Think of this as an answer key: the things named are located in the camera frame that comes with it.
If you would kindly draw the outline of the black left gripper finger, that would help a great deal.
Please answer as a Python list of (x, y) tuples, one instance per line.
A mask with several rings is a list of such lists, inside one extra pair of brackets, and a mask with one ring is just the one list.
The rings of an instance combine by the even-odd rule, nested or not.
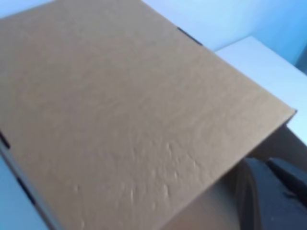
[(242, 230), (305, 230), (307, 173), (280, 159), (244, 159), (236, 203)]

